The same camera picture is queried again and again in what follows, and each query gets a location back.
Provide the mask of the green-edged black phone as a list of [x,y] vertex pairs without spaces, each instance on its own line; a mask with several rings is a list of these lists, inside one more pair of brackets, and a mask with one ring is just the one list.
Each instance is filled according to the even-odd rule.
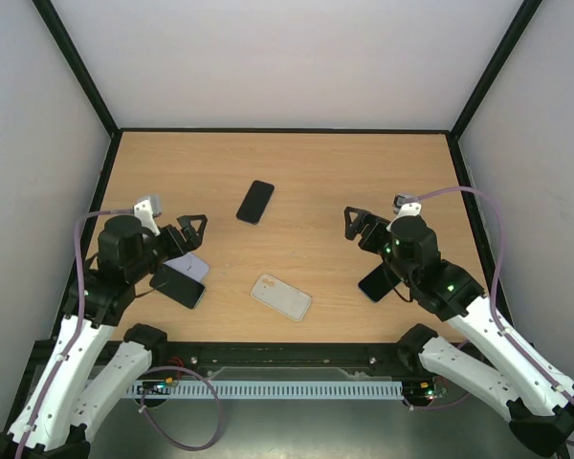
[[149,286],[182,306],[194,310],[202,299],[206,287],[169,266],[162,266],[153,274]]

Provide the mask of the blue-edged black phone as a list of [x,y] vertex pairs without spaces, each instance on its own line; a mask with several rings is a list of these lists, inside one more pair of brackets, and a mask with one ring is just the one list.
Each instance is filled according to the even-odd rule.
[[385,265],[379,265],[359,281],[358,287],[370,301],[377,303],[400,282],[400,278],[390,268],[387,268]]

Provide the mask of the beige phone case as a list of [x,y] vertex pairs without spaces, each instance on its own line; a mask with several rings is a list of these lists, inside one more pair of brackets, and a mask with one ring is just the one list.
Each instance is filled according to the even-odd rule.
[[308,294],[266,273],[256,280],[250,295],[293,321],[301,321],[312,303]]

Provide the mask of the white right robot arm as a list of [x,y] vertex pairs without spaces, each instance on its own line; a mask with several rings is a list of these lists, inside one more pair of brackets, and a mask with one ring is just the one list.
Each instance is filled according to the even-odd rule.
[[346,208],[345,237],[381,257],[385,285],[403,283],[411,300],[460,332],[482,357],[417,324],[398,342],[400,367],[456,383],[497,412],[526,448],[553,456],[574,431],[574,381],[492,311],[491,298],[465,269],[442,257],[420,209],[404,204],[388,221]]

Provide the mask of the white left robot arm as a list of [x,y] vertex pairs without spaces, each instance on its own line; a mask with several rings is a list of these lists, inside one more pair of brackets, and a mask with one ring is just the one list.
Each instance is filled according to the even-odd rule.
[[59,335],[21,413],[0,432],[0,458],[86,458],[99,426],[125,389],[166,355],[167,335],[130,328],[93,382],[100,352],[135,300],[136,285],[170,259],[198,249],[208,219],[184,215],[158,228],[153,216],[107,212],[97,253],[77,262],[77,281],[64,307]]

